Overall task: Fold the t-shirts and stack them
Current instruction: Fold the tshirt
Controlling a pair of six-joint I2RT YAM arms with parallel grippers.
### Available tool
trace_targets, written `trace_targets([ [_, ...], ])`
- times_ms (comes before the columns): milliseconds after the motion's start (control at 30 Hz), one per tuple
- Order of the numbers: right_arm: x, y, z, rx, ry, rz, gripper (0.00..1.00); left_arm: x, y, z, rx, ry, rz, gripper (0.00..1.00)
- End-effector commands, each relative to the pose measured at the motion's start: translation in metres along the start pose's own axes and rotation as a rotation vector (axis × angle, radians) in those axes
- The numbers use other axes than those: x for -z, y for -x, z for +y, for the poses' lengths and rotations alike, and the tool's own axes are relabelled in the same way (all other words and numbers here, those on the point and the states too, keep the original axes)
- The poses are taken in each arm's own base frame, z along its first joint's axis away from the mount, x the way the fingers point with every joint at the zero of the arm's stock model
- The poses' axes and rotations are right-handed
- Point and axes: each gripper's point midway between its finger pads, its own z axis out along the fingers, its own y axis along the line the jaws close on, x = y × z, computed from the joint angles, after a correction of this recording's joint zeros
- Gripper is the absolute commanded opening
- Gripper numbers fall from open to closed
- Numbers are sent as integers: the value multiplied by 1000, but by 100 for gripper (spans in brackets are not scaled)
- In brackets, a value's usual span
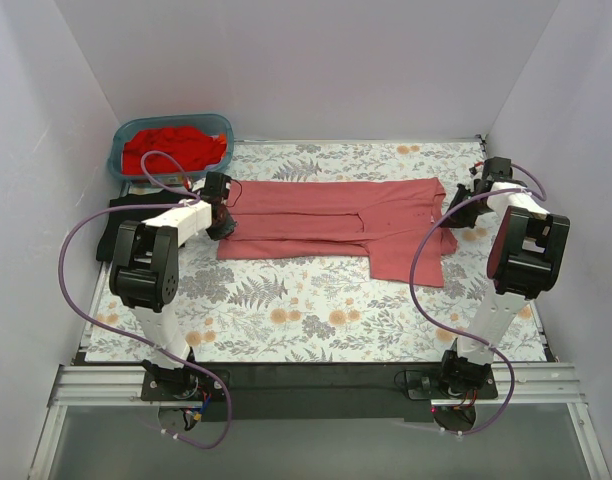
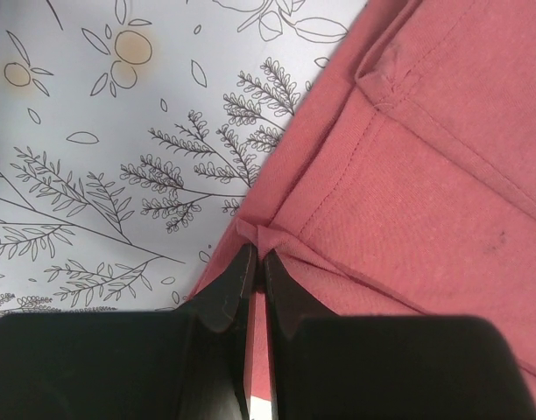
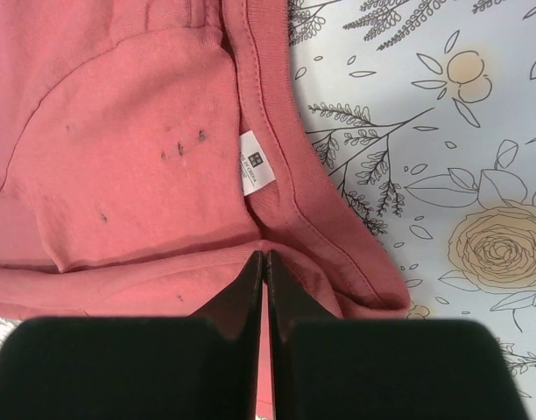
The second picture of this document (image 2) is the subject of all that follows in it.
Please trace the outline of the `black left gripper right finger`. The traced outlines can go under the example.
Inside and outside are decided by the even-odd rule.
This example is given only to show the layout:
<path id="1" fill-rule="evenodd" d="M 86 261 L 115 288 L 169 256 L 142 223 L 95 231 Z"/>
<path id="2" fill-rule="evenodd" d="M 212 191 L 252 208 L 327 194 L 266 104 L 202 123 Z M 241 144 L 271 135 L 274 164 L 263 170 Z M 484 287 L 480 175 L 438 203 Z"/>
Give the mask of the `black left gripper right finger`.
<path id="1" fill-rule="evenodd" d="M 277 419 L 536 419 L 500 332 L 469 316 L 341 316 L 264 259 Z"/>

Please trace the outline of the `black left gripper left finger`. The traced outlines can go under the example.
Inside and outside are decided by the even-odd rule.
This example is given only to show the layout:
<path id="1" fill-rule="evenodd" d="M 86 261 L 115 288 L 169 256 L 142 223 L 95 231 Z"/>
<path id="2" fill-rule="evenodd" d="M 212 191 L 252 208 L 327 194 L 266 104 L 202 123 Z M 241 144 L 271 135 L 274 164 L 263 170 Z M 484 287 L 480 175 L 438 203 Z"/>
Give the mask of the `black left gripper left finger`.
<path id="1" fill-rule="evenodd" d="M 256 250 L 170 311 L 0 318 L 0 419 L 246 419 Z"/>

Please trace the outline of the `pink t shirt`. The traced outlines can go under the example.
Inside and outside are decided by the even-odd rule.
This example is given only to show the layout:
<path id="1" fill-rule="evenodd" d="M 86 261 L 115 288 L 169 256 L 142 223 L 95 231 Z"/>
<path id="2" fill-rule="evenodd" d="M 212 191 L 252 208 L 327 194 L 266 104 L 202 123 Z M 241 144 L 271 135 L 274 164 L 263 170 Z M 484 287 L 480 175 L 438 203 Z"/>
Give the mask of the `pink t shirt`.
<path id="1" fill-rule="evenodd" d="M 341 314 L 477 315 L 536 400 L 536 1 L 370 1 L 200 279 L 246 242 Z"/>

